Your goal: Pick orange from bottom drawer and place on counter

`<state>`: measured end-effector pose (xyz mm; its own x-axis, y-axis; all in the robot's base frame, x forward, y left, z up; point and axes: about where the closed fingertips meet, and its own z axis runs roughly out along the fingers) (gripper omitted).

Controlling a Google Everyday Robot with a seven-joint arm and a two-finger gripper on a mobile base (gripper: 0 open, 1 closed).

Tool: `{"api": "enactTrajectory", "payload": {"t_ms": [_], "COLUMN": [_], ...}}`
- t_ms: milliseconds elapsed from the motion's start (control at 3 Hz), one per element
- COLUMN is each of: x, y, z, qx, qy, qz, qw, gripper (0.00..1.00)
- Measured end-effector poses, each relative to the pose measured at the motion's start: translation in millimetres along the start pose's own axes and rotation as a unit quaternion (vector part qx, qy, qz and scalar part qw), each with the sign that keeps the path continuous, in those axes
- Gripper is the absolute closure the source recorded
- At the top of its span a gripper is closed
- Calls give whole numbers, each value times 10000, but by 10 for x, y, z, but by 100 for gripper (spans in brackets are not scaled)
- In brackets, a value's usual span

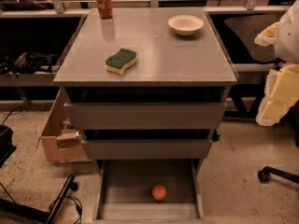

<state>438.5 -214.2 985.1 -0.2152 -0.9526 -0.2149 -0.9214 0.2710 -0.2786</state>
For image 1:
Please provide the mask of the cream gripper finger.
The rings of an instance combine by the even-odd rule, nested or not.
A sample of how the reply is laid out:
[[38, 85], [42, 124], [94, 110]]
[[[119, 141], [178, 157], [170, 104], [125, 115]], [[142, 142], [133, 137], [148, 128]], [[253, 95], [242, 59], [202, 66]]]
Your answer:
[[299, 65], [286, 63], [271, 69], [265, 83], [264, 98], [258, 108], [256, 122], [273, 126], [299, 101]]
[[273, 24], [262, 30], [259, 34], [257, 34], [254, 39], [254, 43], [263, 47], [275, 45], [277, 29], [278, 22], [274, 22]]

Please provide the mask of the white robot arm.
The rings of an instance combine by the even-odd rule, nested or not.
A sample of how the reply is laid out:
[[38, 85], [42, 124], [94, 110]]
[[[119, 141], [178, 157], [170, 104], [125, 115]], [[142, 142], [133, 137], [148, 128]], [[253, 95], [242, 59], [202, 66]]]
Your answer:
[[262, 126], [278, 123], [299, 101], [299, 0], [254, 39], [260, 46], [274, 46], [275, 55], [284, 64], [271, 69], [265, 83], [264, 98], [256, 122]]

